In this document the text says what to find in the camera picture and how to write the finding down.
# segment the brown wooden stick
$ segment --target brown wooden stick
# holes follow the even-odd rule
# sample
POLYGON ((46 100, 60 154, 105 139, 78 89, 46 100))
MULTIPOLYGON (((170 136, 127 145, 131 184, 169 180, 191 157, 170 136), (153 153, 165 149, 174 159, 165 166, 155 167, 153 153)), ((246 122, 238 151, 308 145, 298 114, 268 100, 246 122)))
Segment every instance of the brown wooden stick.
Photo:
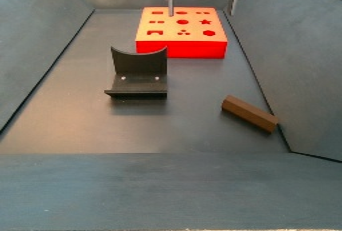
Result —
POLYGON ((269 114, 231 95, 227 96, 222 103, 222 110, 239 116, 270 133, 274 131, 280 122, 280 119, 274 115, 269 114))

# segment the circular hole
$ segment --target circular hole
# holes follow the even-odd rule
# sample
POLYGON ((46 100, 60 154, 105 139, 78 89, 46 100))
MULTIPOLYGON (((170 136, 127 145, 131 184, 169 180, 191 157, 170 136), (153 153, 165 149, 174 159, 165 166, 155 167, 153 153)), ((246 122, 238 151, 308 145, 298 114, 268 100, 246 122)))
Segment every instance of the circular hole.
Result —
POLYGON ((185 19, 181 19, 181 20, 177 21, 177 23, 181 24, 181 25, 186 25, 189 23, 189 21, 185 20, 185 19))
POLYGON ((215 35, 217 33, 214 32, 214 31, 211 31, 211 30, 206 30, 206 31, 203 31, 203 35, 206 35, 206 36, 213 36, 213 35, 215 35))

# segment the shape sorter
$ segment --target shape sorter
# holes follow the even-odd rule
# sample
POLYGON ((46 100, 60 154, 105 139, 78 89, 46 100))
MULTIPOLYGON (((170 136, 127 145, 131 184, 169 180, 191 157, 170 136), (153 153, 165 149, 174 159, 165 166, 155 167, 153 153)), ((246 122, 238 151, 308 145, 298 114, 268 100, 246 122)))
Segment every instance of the shape sorter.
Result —
POLYGON ((169 58, 225 58, 229 40, 214 8, 146 7, 137 33, 137 52, 167 46, 169 58))

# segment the star-shaped hole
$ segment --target star-shaped hole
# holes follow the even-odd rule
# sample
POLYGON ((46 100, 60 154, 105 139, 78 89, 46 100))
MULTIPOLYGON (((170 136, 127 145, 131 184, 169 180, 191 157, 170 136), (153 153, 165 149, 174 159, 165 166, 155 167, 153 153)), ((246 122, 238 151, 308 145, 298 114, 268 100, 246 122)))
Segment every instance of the star-shaped hole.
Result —
POLYGON ((206 19, 201 20, 199 22, 202 23, 202 25, 206 25, 206 24, 210 25, 210 24, 211 24, 211 21, 210 21, 210 20, 206 20, 206 19))

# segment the wooden block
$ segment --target wooden block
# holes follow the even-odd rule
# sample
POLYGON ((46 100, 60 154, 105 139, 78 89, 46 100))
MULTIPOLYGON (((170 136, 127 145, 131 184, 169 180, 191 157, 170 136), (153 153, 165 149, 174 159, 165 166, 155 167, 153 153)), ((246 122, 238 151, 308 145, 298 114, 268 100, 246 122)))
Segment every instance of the wooden block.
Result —
POLYGON ((274 131, 280 122, 280 119, 274 115, 269 114, 231 95, 227 96, 222 103, 222 110, 226 110, 239 116, 270 133, 274 131))
POLYGON ((169 58, 225 58, 227 36, 214 8, 146 7, 137 32, 137 52, 167 46, 169 58))

